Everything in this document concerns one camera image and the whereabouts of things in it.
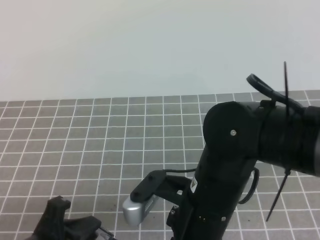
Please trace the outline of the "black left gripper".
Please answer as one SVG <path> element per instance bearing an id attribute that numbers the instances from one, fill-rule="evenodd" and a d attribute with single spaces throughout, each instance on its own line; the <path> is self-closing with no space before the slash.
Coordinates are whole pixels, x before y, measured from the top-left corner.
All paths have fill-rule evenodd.
<path id="1" fill-rule="evenodd" d="M 95 240 L 102 222 L 94 216 L 66 219 L 71 202 L 62 196 L 47 201 L 45 210 L 30 240 Z"/>

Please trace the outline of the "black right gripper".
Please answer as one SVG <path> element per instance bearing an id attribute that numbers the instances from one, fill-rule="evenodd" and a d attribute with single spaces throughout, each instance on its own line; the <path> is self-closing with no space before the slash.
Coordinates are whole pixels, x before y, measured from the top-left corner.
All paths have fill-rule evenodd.
<path id="1" fill-rule="evenodd" d="M 256 164 L 254 159 L 222 159 L 205 147 L 182 202 L 167 218 L 174 240 L 220 240 Z"/>

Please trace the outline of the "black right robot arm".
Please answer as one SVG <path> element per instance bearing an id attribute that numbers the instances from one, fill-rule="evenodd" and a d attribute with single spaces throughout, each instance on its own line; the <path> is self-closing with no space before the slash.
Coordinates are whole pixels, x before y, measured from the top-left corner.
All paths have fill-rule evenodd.
<path id="1" fill-rule="evenodd" d="M 261 102 L 214 105 L 203 122 L 205 147 L 175 215 L 175 240 L 220 240 L 256 162 L 320 174 L 320 109 L 299 113 Z"/>

